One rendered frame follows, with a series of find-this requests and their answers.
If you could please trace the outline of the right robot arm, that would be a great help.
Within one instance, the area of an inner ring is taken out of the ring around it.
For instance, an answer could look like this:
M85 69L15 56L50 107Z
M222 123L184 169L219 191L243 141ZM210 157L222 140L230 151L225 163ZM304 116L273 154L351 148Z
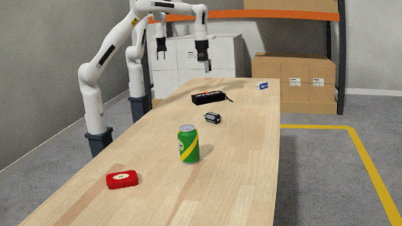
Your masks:
M150 11L165 11L172 15L194 16L196 17L194 31L207 31L209 12L208 8L203 4L189 5L187 3L161 0L137 0L125 19L114 26L105 37L99 52L92 61L82 64L78 70L79 87L86 110L86 125L90 134L101 134L107 131L102 96L96 81L134 27Z

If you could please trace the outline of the red mint tin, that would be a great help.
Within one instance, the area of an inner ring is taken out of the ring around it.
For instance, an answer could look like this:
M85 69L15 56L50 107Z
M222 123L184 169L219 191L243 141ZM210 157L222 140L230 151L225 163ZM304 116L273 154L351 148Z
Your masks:
M109 189L121 189L138 185L138 175L135 170L128 170L106 175L106 185Z

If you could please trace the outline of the black power strip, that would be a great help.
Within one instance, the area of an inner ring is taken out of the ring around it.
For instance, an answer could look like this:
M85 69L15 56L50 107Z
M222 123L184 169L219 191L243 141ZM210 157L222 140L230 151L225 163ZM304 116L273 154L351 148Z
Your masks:
M225 97L230 102L233 102L231 99L227 97L227 95L224 92L221 92L219 90L191 95L192 103L195 105L203 105L212 102L225 101Z

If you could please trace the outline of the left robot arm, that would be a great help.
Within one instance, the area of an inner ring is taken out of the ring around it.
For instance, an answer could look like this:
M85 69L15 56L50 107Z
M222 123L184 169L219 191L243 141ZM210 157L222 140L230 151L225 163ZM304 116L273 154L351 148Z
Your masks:
M152 11L152 14L154 21L161 21L160 24L156 25L156 31L164 31L166 14L161 11ZM148 22L149 18L146 16L134 27L137 35L137 44L136 46L128 47L125 52L130 78L129 89L131 97L141 97L145 95L142 65L136 60L141 59L144 54L144 42Z

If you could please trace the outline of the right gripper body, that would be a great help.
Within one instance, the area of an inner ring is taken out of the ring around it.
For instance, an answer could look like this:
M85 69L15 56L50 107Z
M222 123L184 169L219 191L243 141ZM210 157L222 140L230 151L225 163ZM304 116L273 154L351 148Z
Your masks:
M195 49L197 50L197 61L207 61L209 40L216 39L216 35L208 35L208 31L194 31Z

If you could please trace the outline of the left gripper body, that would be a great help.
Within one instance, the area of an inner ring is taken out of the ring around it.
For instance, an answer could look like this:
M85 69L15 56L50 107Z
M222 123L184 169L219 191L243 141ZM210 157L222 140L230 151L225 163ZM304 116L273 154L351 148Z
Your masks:
M157 52L167 50L165 31L156 31L156 35L152 36L152 38L156 38Z

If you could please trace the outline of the green drink can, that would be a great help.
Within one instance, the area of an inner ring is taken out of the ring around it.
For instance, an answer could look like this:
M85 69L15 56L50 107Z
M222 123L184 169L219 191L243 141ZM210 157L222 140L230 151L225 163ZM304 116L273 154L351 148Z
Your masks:
M180 160L185 164L193 164L200 158L198 130L193 124L179 126L177 132Z

